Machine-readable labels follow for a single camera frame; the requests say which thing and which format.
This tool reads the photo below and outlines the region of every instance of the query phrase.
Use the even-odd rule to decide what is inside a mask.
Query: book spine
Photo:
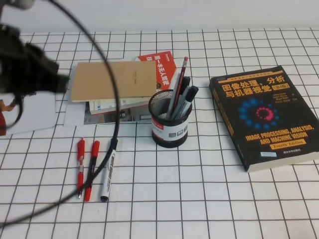
[[[249,169],[249,164],[248,164],[248,162],[247,162],[247,159],[244,157],[244,153],[243,153],[243,151],[241,150],[241,148],[240,148],[240,146],[239,146],[239,143],[238,143],[237,140],[235,139],[235,135],[234,135],[234,134],[235,134],[235,131],[234,131],[234,129],[233,129],[231,123],[230,123],[230,120],[229,120],[229,118],[228,118],[228,116],[227,116],[227,114],[226,114],[226,112],[225,112],[225,110],[224,110],[223,104],[222,104],[222,102],[220,101],[220,97],[219,97],[219,94],[218,94],[218,92],[217,92],[217,87],[214,85],[215,82],[216,82],[216,81],[214,81],[213,79],[211,79],[210,84],[209,84],[209,88],[210,88],[210,91],[211,91],[211,93],[212,93],[212,97],[215,99],[215,102],[216,102],[216,104],[217,104],[217,107],[218,107],[218,109],[219,109],[219,112],[220,112],[220,114],[221,114],[221,116],[222,116],[222,118],[223,118],[223,120],[224,120],[224,122],[225,122],[225,125],[226,125],[227,130],[228,130],[228,132],[229,132],[229,135],[230,135],[230,137],[231,137],[231,139],[232,139],[232,141],[233,141],[233,143],[234,143],[234,146],[235,146],[235,148],[236,148],[236,150],[237,150],[237,153],[238,153],[238,155],[239,155],[239,158],[240,158],[240,160],[242,161],[245,170],[247,171],[247,170]]]

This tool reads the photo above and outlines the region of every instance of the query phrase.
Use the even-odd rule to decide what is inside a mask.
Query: pen cup label
[[[165,141],[175,141],[183,138],[188,131],[188,119],[176,126],[165,126],[152,117],[152,131],[160,139]]]

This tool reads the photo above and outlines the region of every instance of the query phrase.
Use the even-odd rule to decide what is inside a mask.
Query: cable
[[[15,121],[13,123],[10,124],[5,124],[5,125],[0,125],[0,130],[7,130],[9,128],[12,128],[13,126],[16,125],[16,123],[18,123],[18,121],[21,119],[21,115],[23,113],[23,102],[22,102],[22,97],[21,94],[17,93],[17,92],[13,92],[14,95],[14,99],[16,100],[16,103],[19,107],[19,112],[18,115],[15,119]]]
[[[96,42],[94,41],[94,39],[92,38],[92,36],[88,33],[88,31],[85,29],[85,27],[64,7],[62,6],[60,3],[54,1],[54,0],[48,0],[48,2],[50,2],[51,4],[53,4],[54,6],[56,6],[59,10],[61,10],[62,12],[64,12],[65,15],[67,15],[72,21],[73,23],[82,31],[84,32],[84,34],[89,38],[89,40],[92,42],[93,46],[96,48],[97,52],[99,53],[99,55],[102,57],[105,67],[107,68],[109,74],[110,74],[110,78],[111,78],[111,83],[113,86],[113,91],[114,91],[114,96],[115,96],[115,102],[116,102],[116,116],[115,116],[115,129],[114,129],[114,133],[113,133],[113,139],[117,139],[118,133],[119,133],[119,127],[120,127],[120,100],[119,100],[119,92],[116,86],[116,82],[115,82],[115,78],[112,72],[112,69],[110,67],[110,65],[108,64],[106,57],[104,56],[101,48],[96,44]],[[106,163],[108,162],[111,153],[113,151],[113,149],[115,148],[115,143],[116,140],[111,140],[110,143],[110,147],[109,150],[107,151],[102,163],[100,164],[100,166],[96,169],[95,173],[93,174],[93,179],[96,178],[96,176],[103,170],[104,166],[106,165]],[[87,187],[89,187],[91,184],[91,182],[89,180],[87,180],[85,182],[85,184],[79,189],[79,190],[83,190]],[[30,219],[32,217],[36,217],[42,213],[45,213],[55,207],[57,207],[58,205],[64,203],[65,201],[69,200],[71,197],[73,197],[74,195],[77,194],[77,189],[75,189],[72,193],[68,194],[67,196],[65,196],[64,198],[62,198],[61,200],[54,202],[53,204],[49,205],[48,207],[45,207],[41,210],[38,210],[32,214],[29,215],[25,215],[22,216],[20,218],[14,219],[10,222],[6,222],[3,224],[0,224],[0,229],[13,225],[13,224],[17,224],[20,223],[26,219]]]

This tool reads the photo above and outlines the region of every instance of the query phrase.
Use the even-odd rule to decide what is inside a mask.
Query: table surface
[[[319,237],[319,161],[255,173],[243,170],[209,77],[283,65],[319,114],[319,28],[92,32],[108,59],[165,50],[200,90],[179,148],[157,146],[150,122],[123,123],[109,203],[73,198],[50,212],[0,231],[1,239],[314,239]],[[79,32],[23,33],[69,73],[100,61]],[[94,140],[103,159],[114,126],[63,127],[66,95],[56,95],[56,126],[0,139],[0,221],[10,221],[76,188],[76,144],[85,137],[85,166]]]

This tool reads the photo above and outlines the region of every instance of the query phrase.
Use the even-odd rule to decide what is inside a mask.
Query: pen holder
[[[182,145],[188,136],[188,116],[192,109],[189,106],[185,116],[180,119],[165,120],[173,90],[157,92],[149,101],[152,115],[152,138],[158,145],[174,148]]]

